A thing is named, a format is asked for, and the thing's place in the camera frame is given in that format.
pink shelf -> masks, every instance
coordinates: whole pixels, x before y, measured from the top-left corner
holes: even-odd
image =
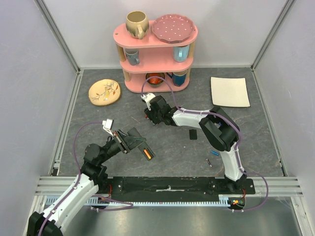
[[[127,89],[129,89],[131,92],[141,92],[142,84],[145,81],[146,74],[130,74],[131,80],[129,82],[125,81],[125,85]],[[185,89],[189,84],[189,78],[186,78],[185,82],[182,86],[177,87],[173,84],[172,80],[165,75],[165,78],[167,82],[171,85],[173,91],[181,91]],[[168,85],[163,82],[163,84],[160,87],[154,88],[151,87],[148,83],[144,85],[144,92],[170,92],[170,89]]]
[[[130,65],[128,60],[121,61],[122,68],[129,73],[173,72],[188,69],[193,58],[184,62],[176,62],[173,58],[173,48],[142,48],[139,50],[140,63]]]
[[[192,36],[189,37],[187,40],[181,43],[164,43],[162,41],[159,41],[155,35],[152,33],[151,25],[153,21],[149,21],[150,28],[147,34],[144,36],[142,40],[133,38],[128,33],[125,24],[121,24],[114,30],[114,40],[116,43],[123,47],[123,48],[158,48],[158,47],[176,47],[176,46],[185,46],[188,44],[191,44],[198,35],[198,29],[195,26],[195,31],[193,32]]]

wall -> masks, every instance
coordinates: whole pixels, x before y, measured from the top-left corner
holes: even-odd
[[[194,66],[243,66],[255,59],[285,0],[45,0],[80,67],[120,67],[114,29],[134,10],[150,20],[190,17],[199,29]]]
[[[296,1],[256,70],[288,173],[315,219],[315,2]]]
[[[22,235],[75,80],[33,0],[0,7],[0,235]]]

beige mug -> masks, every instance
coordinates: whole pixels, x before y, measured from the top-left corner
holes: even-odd
[[[143,39],[149,30],[149,20],[142,11],[133,11],[127,15],[126,28],[130,35]]]

pink plate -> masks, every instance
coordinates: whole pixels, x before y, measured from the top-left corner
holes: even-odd
[[[153,34],[165,43],[181,43],[188,39],[195,26],[191,19],[178,14],[167,14],[152,24]]]

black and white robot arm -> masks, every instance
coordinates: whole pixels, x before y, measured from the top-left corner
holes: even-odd
[[[135,128],[125,134],[121,130],[112,131],[112,124],[113,120],[110,119],[103,122],[103,129],[112,135],[106,145],[101,147],[97,144],[90,144],[86,147],[78,185],[75,186],[79,175],[51,206],[42,213],[34,212],[29,218],[27,236],[37,236],[47,217],[49,218],[41,236],[62,236],[87,200],[97,192],[108,189],[108,175],[105,172],[107,167],[102,163],[114,155],[119,152],[129,153],[132,149],[138,148],[147,160],[150,161],[155,157],[147,145],[146,139],[141,137]]]
[[[242,173],[244,168],[242,165],[238,166],[234,150],[239,137],[236,131],[223,119],[202,114],[206,111],[194,111],[194,114],[186,113],[187,110],[184,108],[179,111],[176,107],[171,108],[162,96],[155,96],[153,93],[145,94],[141,98],[147,104],[146,117],[154,124],[164,122],[166,125],[190,126],[202,129],[210,144],[220,152],[225,177],[235,183],[235,186],[246,178],[246,175]],[[213,109],[207,111],[220,114],[238,128],[222,108],[214,106]]]

